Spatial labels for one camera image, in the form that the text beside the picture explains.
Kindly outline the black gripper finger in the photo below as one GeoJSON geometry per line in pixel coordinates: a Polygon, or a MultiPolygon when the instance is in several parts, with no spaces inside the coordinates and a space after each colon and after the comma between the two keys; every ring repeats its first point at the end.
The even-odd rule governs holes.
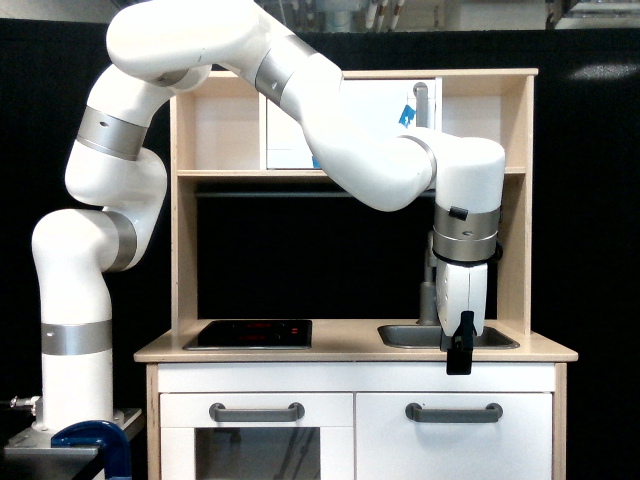
{"type": "Polygon", "coordinates": [[[447,375],[470,375],[474,350],[474,312],[463,311],[452,336],[441,335],[441,350],[446,352],[447,375]]]}

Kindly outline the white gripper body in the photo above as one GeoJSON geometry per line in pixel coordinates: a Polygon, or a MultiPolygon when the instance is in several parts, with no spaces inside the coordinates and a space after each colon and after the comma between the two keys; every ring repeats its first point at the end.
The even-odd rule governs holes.
{"type": "Polygon", "coordinates": [[[461,324],[462,314],[473,314],[473,332],[483,334],[486,311],[488,266],[461,266],[437,261],[436,305],[444,333],[451,337],[461,324]]]}

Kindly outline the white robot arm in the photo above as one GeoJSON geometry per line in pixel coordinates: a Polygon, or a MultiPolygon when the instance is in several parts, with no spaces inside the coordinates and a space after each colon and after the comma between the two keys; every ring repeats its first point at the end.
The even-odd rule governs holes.
{"type": "Polygon", "coordinates": [[[120,11],[111,65],[94,84],[65,183],[80,202],[32,235],[41,304],[42,406],[50,432],[114,414],[112,308],[104,274],[142,258],[167,189],[143,145],[157,110],[221,65],[301,127],[322,170],[362,203],[395,211],[435,193],[437,315],[447,371],[471,371],[484,327],[487,262],[496,250],[505,153],[496,142],[414,127],[376,140],[345,112],[338,66],[252,1],[149,1],[120,11]]]}

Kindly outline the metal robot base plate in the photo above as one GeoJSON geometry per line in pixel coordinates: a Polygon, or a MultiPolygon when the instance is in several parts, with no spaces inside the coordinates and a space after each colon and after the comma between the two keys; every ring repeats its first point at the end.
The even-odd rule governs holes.
{"type": "MultiPolygon", "coordinates": [[[[129,441],[146,426],[146,419],[140,408],[116,409],[112,422],[124,432],[129,441]]],[[[51,446],[53,434],[53,431],[35,423],[10,438],[8,445],[4,448],[5,453],[7,456],[57,455],[58,452],[51,446]]]]}

